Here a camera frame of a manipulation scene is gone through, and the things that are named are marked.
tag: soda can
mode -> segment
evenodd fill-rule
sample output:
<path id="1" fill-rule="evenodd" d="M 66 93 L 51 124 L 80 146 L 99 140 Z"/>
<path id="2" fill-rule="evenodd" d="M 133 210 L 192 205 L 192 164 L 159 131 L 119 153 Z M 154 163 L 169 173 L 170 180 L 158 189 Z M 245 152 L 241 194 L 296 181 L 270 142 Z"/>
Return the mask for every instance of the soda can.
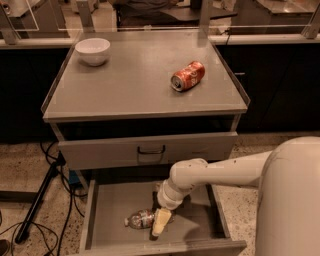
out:
<path id="1" fill-rule="evenodd" d="M 187 67 L 173 74 L 171 86 L 178 92 L 189 90 L 204 77 L 205 68 L 199 61 L 192 61 Z"/>

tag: speckled floor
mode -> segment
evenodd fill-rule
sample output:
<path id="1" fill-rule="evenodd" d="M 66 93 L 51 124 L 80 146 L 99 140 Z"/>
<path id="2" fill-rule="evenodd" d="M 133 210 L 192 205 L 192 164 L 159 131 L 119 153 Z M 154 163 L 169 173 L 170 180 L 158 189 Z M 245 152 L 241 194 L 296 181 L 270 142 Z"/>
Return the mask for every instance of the speckled floor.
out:
<path id="1" fill-rule="evenodd" d="M 273 150 L 288 139 L 308 135 L 320 136 L 320 132 L 240 134 L 230 157 L 234 158 Z M 47 148 L 49 143 L 45 143 L 43 146 Z M 57 147 L 52 147 L 50 154 L 56 156 L 57 153 Z M 49 165 L 38 143 L 0 145 L 0 191 L 36 192 L 48 168 Z M 232 239 L 245 240 L 247 242 L 247 248 L 241 253 L 241 256 L 253 256 L 257 191 L 254 189 L 218 186 L 218 194 Z M 52 229 L 60 236 L 69 209 L 69 198 L 69 193 L 62 185 L 60 177 L 55 177 L 50 183 L 34 221 Z M 80 212 L 85 214 L 86 199 L 77 198 L 76 204 Z M 15 237 L 16 226 L 7 232 L 4 231 L 23 221 L 29 207 L 29 203 L 0 202 L 2 213 L 1 239 L 11 240 L 13 236 Z M 73 204 L 62 240 L 60 255 L 78 253 L 82 224 L 83 217 Z M 36 226 L 31 225 L 29 233 L 29 237 L 25 242 L 21 244 L 13 243 L 13 255 L 41 256 L 49 251 L 41 232 Z M 50 232 L 45 231 L 44 233 L 49 247 L 53 247 L 56 238 Z"/>

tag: white bowl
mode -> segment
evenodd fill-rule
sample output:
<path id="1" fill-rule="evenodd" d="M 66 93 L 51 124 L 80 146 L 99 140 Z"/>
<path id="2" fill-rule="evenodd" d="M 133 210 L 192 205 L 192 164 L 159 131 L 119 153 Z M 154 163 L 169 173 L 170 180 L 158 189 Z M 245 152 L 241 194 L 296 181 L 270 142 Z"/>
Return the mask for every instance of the white bowl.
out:
<path id="1" fill-rule="evenodd" d="M 100 66 L 110 58 L 110 42 L 103 38 L 89 38 L 76 44 L 80 60 L 90 66 Z"/>

